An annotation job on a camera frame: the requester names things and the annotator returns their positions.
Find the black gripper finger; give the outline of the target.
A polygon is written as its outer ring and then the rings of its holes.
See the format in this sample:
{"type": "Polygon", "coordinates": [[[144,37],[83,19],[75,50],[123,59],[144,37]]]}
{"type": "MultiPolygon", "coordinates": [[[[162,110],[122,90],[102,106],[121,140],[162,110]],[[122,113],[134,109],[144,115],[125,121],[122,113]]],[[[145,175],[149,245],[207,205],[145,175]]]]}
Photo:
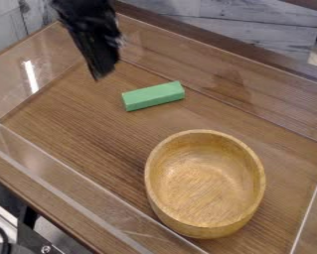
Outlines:
{"type": "Polygon", "coordinates": [[[123,36],[121,34],[99,35],[94,42],[94,73],[110,74],[119,61],[119,49],[123,46],[123,36]]]}
{"type": "Polygon", "coordinates": [[[95,38],[91,34],[79,32],[79,31],[71,31],[71,36],[74,38],[75,44],[79,48],[79,51],[82,53],[82,56],[85,58],[85,61],[87,63],[89,71],[95,80],[102,79],[107,76],[107,74],[95,74],[94,73],[94,42],[95,38]]]}

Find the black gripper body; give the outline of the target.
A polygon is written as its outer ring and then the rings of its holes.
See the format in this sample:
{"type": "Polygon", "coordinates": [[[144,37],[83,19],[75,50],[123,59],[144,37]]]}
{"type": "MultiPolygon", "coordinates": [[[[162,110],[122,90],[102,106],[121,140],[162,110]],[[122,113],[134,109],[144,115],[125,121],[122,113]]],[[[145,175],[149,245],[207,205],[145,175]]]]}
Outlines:
{"type": "Polygon", "coordinates": [[[51,0],[51,6],[70,29],[121,36],[110,0],[51,0]]]}

